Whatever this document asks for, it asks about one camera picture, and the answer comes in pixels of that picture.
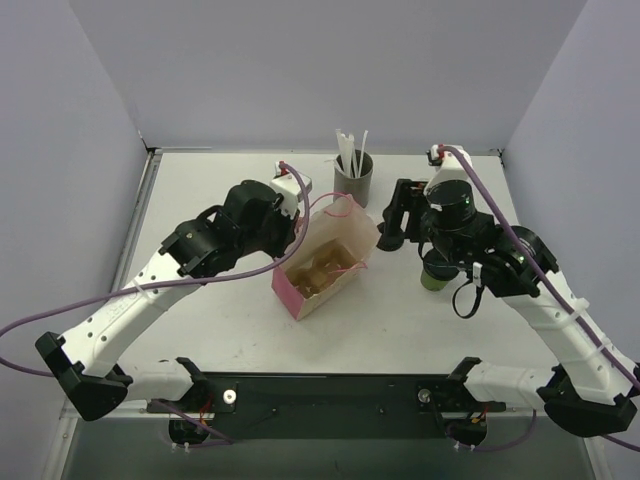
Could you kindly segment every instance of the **gray wall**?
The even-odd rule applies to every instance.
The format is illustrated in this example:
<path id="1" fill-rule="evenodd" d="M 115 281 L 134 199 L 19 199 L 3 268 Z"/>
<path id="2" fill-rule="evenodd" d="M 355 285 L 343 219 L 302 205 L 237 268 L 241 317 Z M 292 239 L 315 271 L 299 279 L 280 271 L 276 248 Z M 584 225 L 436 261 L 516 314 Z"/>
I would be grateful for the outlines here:
<path id="1" fill-rule="evenodd" d="M 71 0 L 153 146 L 504 147 L 585 0 Z"/>
<path id="2" fill-rule="evenodd" d="M 12 320 L 99 292 L 112 280 L 146 152 L 64 0 L 8 0 L 0 15 L 0 312 Z M 27 326 L 0 353 L 46 368 Z M 63 394 L 0 368 L 0 478 L 40 478 Z"/>
<path id="3" fill-rule="evenodd" d="M 611 339 L 640 359 L 640 3 L 590 0 L 505 152 L 520 220 L 558 255 Z M 640 419 L 622 438 L 640 443 Z M 616 478 L 640 456 L 608 448 Z"/>

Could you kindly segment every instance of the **white tabletop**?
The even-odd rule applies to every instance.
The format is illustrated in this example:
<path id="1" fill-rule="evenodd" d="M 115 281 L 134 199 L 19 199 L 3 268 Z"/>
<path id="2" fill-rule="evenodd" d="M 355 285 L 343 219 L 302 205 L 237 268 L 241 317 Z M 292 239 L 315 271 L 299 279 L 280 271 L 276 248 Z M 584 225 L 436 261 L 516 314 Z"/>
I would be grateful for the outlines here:
<path id="1" fill-rule="evenodd" d="M 285 160 L 313 179 L 311 198 L 332 190 L 329 153 L 165 153 L 135 248 L 136 272 L 184 220 L 224 202 L 227 191 L 250 178 L 268 183 Z M 376 223 L 397 178 L 433 174 L 424 156 L 373 155 L 367 212 Z M 474 167 L 507 218 L 517 223 L 500 161 L 474 157 Z M 475 194 L 481 211 L 488 211 Z M 265 265 L 263 254 L 242 259 L 234 272 Z M 209 285 L 152 325 L 124 359 L 150 361 L 186 356 L 203 371 L 302 373 L 449 373 L 466 356 L 504 365 L 549 367 L 557 362 L 513 310 L 486 292 L 470 320 L 451 309 L 459 277 L 442 292 L 419 282 L 415 245 L 376 250 L 369 269 L 344 291 L 295 322 L 270 288 L 271 275 Z M 468 309 L 473 288 L 460 295 Z"/>

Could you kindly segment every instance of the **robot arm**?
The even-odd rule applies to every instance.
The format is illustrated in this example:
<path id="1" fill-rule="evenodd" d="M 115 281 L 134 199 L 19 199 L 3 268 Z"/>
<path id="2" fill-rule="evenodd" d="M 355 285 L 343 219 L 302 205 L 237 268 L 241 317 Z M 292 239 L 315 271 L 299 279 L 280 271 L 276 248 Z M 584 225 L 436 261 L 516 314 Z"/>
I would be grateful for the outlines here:
<path id="1" fill-rule="evenodd" d="M 544 407 L 552 420 L 575 435 L 588 437 L 626 430 L 636 412 L 630 398 L 638 392 L 603 350 L 611 352 L 637 376 L 635 362 L 617 350 L 586 313 L 588 302 L 575 298 L 542 240 L 524 227 L 512 227 L 551 285 L 576 312 L 565 311 L 494 217 L 476 211 L 466 172 L 453 155 L 440 147 L 436 145 L 428 152 L 429 161 L 437 170 L 431 181 L 398 181 L 392 203 L 383 215 L 379 247 L 399 248 L 408 238 L 419 243 L 421 251 L 422 245 L 431 243 L 432 249 L 421 255 L 425 286 L 442 288 L 464 272 L 478 295 L 487 288 L 516 310 L 560 363 L 545 371 L 478 362 L 468 371 L 465 388 L 477 401 Z M 461 153 L 470 164 L 468 155 L 463 150 Z M 406 231 L 402 231 L 405 212 L 409 212 L 409 221 Z M 578 315 L 591 327 L 602 347 L 596 346 L 576 322 Z"/>
<path id="2" fill-rule="evenodd" d="M 276 169 L 269 186 L 246 180 L 231 188 L 224 205 L 178 225 L 125 287 L 137 292 L 110 300 L 61 335 L 49 332 L 38 339 L 40 355 L 85 420 L 101 418 L 125 400 L 177 401 L 191 389 L 208 388 L 187 358 L 145 365 L 118 360 L 164 312 L 201 286 L 163 284 L 214 277 L 256 251 L 284 255 L 295 238 L 302 192 L 291 174 Z M 304 181 L 311 190 L 311 181 Z M 140 287 L 147 283 L 158 287 Z"/>

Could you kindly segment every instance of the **metal cup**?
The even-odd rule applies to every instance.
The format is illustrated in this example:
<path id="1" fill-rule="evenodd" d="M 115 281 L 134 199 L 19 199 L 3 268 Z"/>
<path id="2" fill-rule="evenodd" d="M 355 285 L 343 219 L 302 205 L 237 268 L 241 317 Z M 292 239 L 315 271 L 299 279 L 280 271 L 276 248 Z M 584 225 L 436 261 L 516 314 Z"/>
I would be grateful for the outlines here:
<path id="1" fill-rule="evenodd" d="M 360 150 L 356 150 L 356 158 L 360 160 Z M 338 155 L 338 164 L 342 167 L 342 158 Z M 364 208 L 369 203 L 369 189 L 371 188 L 371 175 L 373 175 L 373 160 L 371 156 L 364 152 L 362 158 L 362 176 L 350 178 L 345 176 L 340 170 L 334 168 L 333 191 L 350 194 L 358 204 Z"/>

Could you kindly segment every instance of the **cable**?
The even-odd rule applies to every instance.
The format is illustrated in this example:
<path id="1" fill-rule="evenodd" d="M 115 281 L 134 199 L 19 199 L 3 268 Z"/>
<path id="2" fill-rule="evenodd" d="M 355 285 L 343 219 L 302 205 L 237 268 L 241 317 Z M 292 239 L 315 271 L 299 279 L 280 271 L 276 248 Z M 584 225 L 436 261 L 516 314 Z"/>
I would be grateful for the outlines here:
<path id="1" fill-rule="evenodd" d="M 137 293 L 139 288 L 143 290 L 153 290 L 154 288 L 186 287 L 188 285 L 206 285 L 208 283 L 230 282 L 232 280 L 241 280 L 244 278 L 255 277 L 256 275 L 260 275 L 262 273 L 268 272 L 269 270 L 273 270 L 279 265 L 282 265 L 284 262 L 289 260 L 289 258 L 291 258 L 291 256 L 298 250 L 298 248 L 300 248 L 300 245 L 302 245 L 302 241 L 307 235 L 307 231 L 309 230 L 310 201 L 309 201 L 309 192 L 307 191 L 304 181 L 302 180 L 302 177 L 300 177 L 300 174 L 298 173 L 298 171 L 284 162 L 280 162 L 280 166 L 282 168 L 287 169 L 298 182 L 298 185 L 302 190 L 302 200 L 304 203 L 304 211 L 305 211 L 305 217 L 303 218 L 302 230 L 300 232 L 300 235 L 298 235 L 298 238 L 296 238 L 296 241 L 292 245 L 291 249 L 281 258 L 275 260 L 269 265 L 265 265 L 264 267 L 251 270 L 249 272 L 236 273 L 232 275 L 224 275 L 221 277 L 190 278 L 186 280 L 173 280 L 173 281 L 167 281 L 167 282 L 145 283 L 144 285 L 139 285 L 138 287 L 125 288 L 125 289 L 107 293 L 104 295 L 98 295 L 92 298 L 88 298 L 87 300 L 71 303 L 63 307 L 58 307 L 53 310 L 48 310 L 43 313 L 30 315 L 28 317 L 21 318 L 20 320 L 16 320 L 15 322 L 10 323 L 9 325 L 0 329 L 0 338 L 2 338 L 11 330 L 18 328 L 22 325 L 36 322 L 38 320 L 43 320 L 45 318 L 54 317 L 56 315 L 70 312 L 78 308 L 86 307 L 87 305 L 92 305 L 94 303 L 105 302 L 107 300 L 111 300 L 112 298 L 123 297 L 132 293 Z M 51 372 L 45 372 L 42 370 L 35 370 L 29 367 L 23 367 L 22 365 L 18 365 L 16 363 L 13 363 L 3 358 L 2 356 L 0 356 L 0 365 L 4 365 L 5 367 L 11 368 L 13 370 L 17 370 L 22 373 L 28 373 L 30 375 L 38 375 L 41 377 L 53 377 L 53 374 Z"/>
<path id="2" fill-rule="evenodd" d="M 199 419 L 200 423 L 206 424 L 204 415 L 208 413 L 209 410 L 211 410 L 212 404 L 213 404 L 213 395 L 209 395 L 209 399 L 207 400 L 207 403 L 205 403 L 204 406 L 200 409 L 200 419 Z"/>
<path id="3" fill-rule="evenodd" d="M 509 225 L 509 222 L 507 221 L 506 217 L 498 207 L 498 204 L 495 202 L 493 197 L 491 197 L 489 190 L 487 190 L 487 188 L 484 186 L 484 184 L 482 183 L 482 181 L 480 180 L 476 172 L 473 170 L 473 168 L 471 168 L 471 165 L 469 165 L 469 162 L 467 162 L 467 160 L 464 158 L 462 153 L 460 153 L 460 151 L 457 148 L 451 147 L 451 146 L 440 147 L 438 149 L 438 152 L 449 152 L 454 157 L 456 157 L 458 162 L 460 162 L 460 165 L 462 165 L 462 168 L 464 169 L 464 171 L 467 173 L 467 175 L 469 176 L 473 184 L 476 186 L 476 188 L 482 195 L 482 198 L 484 198 L 485 202 L 487 202 L 487 205 L 489 205 L 491 212 L 493 212 L 493 214 L 498 219 L 500 226 L 502 226 L 504 232 L 507 234 L 507 237 L 509 237 L 509 240 L 511 240 L 511 243 L 513 243 L 513 246 L 516 248 L 516 250 L 518 250 L 518 252 L 521 255 L 523 255 L 526 258 L 527 263 L 531 266 L 531 268 L 533 269 L 537 277 L 540 279 L 540 281 L 543 283 L 543 285 L 547 287 L 547 290 L 549 290 L 549 293 L 553 296 L 553 298 L 560 304 L 560 306 L 562 306 L 562 308 L 568 314 L 573 315 L 575 313 L 575 310 L 562 297 L 562 295 L 560 295 L 560 292 L 556 290 L 556 288 L 553 286 L 551 281 L 547 278 L 547 276 L 542 271 L 540 266 L 533 259 L 529 251 L 520 242 L 520 240 L 518 239 L 518 236 L 513 231 L 513 228 L 511 228 L 511 225 Z M 582 330 L 584 330 L 584 332 L 587 334 L 589 339 L 596 345 L 596 347 L 602 348 L 602 354 L 606 357 L 606 359 L 609 360 L 620 371 L 620 373 L 624 375 L 625 378 L 629 380 L 629 382 L 631 382 L 631 384 L 635 387 L 635 389 L 640 392 L 640 381 L 638 381 L 638 379 L 625 368 L 625 366 L 616 358 L 616 356 L 610 350 L 608 350 L 607 348 L 603 348 L 603 343 L 598 338 L 598 335 L 593 331 L 593 329 L 589 326 L 586 320 L 582 318 L 581 315 L 578 315 L 576 317 L 576 323 L 580 325 Z"/>
<path id="4" fill-rule="evenodd" d="M 467 282 L 463 283 L 456 289 L 455 292 L 453 292 L 453 297 L 451 297 L 451 306 L 453 307 L 453 311 L 456 313 L 456 315 L 458 315 L 460 318 L 464 320 L 468 320 L 469 318 L 473 317 L 476 313 L 478 313 L 478 308 L 480 308 L 480 303 L 482 302 L 482 293 L 484 292 L 484 286 L 482 287 L 476 286 L 476 299 L 473 301 L 473 306 L 471 307 L 471 311 L 466 315 L 462 315 L 458 311 L 458 305 L 457 305 L 458 293 L 460 293 L 460 290 L 462 290 L 464 287 L 466 287 L 467 285 L 471 285 L 472 283 L 473 282 L 471 280 L 468 280 Z"/>
<path id="5" fill-rule="evenodd" d="M 638 445 L 634 445 L 633 443 L 625 442 L 624 440 L 620 440 L 619 438 L 612 437 L 611 435 L 603 435 L 602 438 L 604 438 L 605 440 L 609 440 L 610 442 L 613 442 L 616 445 L 620 445 L 621 447 L 628 448 L 629 450 L 633 450 L 634 452 L 640 453 L 640 447 Z"/>
<path id="6" fill-rule="evenodd" d="M 444 418 L 442 418 L 442 413 L 438 411 L 438 408 L 436 407 L 436 402 L 433 400 L 433 398 L 428 398 L 427 405 L 429 406 L 429 410 L 431 410 L 431 413 L 433 414 L 433 419 L 436 422 L 436 426 L 438 427 L 438 430 L 440 430 L 440 432 L 447 437 L 448 434 L 447 434 L 447 429 L 444 426 Z"/>
<path id="7" fill-rule="evenodd" d="M 484 410 L 480 415 L 476 417 L 476 420 L 485 420 L 487 418 L 487 413 L 489 413 L 489 404 L 487 404 L 487 406 L 484 407 Z"/>
<path id="8" fill-rule="evenodd" d="M 171 439 L 167 438 L 167 436 L 165 435 L 164 431 L 162 430 L 162 427 L 159 426 L 157 429 L 157 433 L 158 433 L 158 439 L 164 443 L 165 445 L 169 446 L 169 447 L 176 447 L 176 448 L 182 448 L 186 450 L 186 447 L 184 445 L 180 445 L 179 443 L 175 443 L 173 442 Z M 194 448 L 208 448 L 208 447 L 223 447 L 223 446 L 228 446 L 228 445 L 232 445 L 229 442 L 226 442 L 224 440 L 210 440 L 208 442 L 202 442 L 202 443 L 198 443 L 195 445 L 191 445 L 189 444 L 189 450 L 194 449 Z"/>
<path id="9" fill-rule="evenodd" d="M 349 268 L 341 268 L 339 270 L 332 270 L 331 272 L 328 272 L 328 275 L 332 275 L 334 273 L 350 272 L 351 270 L 360 270 L 361 268 L 368 269 L 369 266 L 365 262 L 356 262 Z"/>
<path id="10" fill-rule="evenodd" d="M 312 210 L 313 207 L 316 206 L 316 203 L 318 203 L 320 200 L 322 200 L 323 198 L 327 198 L 329 196 L 333 196 L 333 197 L 343 197 L 343 198 L 349 198 L 349 195 L 345 194 L 345 193 L 340 193 L 340 192 L 329 192 L 329 193 L 325 193 L 320 195 L 318 198 L 316 198 L 313 203 L 309 206 L 309 210 Z M 353 197 L 351 198 L 351 201 L 349 202 L 349 210 L 347 211 L 347 213 L 331 213 L 328 210 L 325 210 L 324 213 L 326 213 L 327 215 L 329 215 L 330 217 L 337 217 L 337 218 L 345 218 L 348 217 L 351 214 L 351 211 L 353 210 L 353 204 L 355 203 L 355 200 L 353 199 Z"/>
<path id="11" fill-rule="evenodd" d="M 536 425 L 538 424 L 538 413 L 534 410 L 531 414 L 531 422 L 529 423 L 529 426 L 527 427 L 526 432 L 524 432 L 524 434 L 518 438 L 516 438 L 515 440 L 511 440 L 510 442 L 504 443 L 502 445 L 495 445 L 495 446 L 487 446 L 487 447 L 483 447 L 483 446 L 471 446 L 471 445 L 465 445 L 464 443 L 460 443 L 457 442 L 456 440 L 456 445 L 459 445 L 463 448 L 466 448 L 468 450 L 471 450 L 473 452 L 478 452 L 478 453 L 495 453 L 495 452 L 503 452 L 505 450 L 508 450 L 510 448 L 513 447 L 517 447 L 518 445 L 523 444 L 524 442 L 526 442 L 527 440 L 529 440 L 529 438 L 531 438 L 531 435 L 533 435 L 533 432 L 536 429 Z M 449 426 L 447 427 L 447 437 L 455 440 L 452 436 L 451 436 L 451 430 L 454 424 L 449 424 Z"/>
<path id="12" fill-rule="evenodd" d="M 233 443 L 233 440 L 230 437 L 226 436 L 224 433 L 221 433 L 218 430 L 216 430 L 214 428 L 211 428 L 209 425 L 206 425 L 204 423 L 200 423 L 195 418 L 191 418 L 189 415 L 187 415 L 186 413 L 181 412 L 180 410 L 178 410 L 173 405 L 171 405 L 171 404 L 169 404 L 167 402 L 163 402 L 163 401 L 160 401 L 160 400 L 151 400 L 149 402 L 149 404 L 150 405 L 154 405 L 156 407 L 160 407 L 160 408 L 162 408 L 163 410 L 166 410 L 169 413 L 173 413 L 174 415 L 179 416 L 180 418 L 182 418 L 183 420 L 191 423 L 192 425 L 195 425 L 196 427 L 201 428 L 205 432 L 209 432 L 210 435 L 215 435 L 216 437 L 218 437 L 219 439 L 224 441 L 224 443 L 218 443 L 218 445 L 231 445 Z"/>

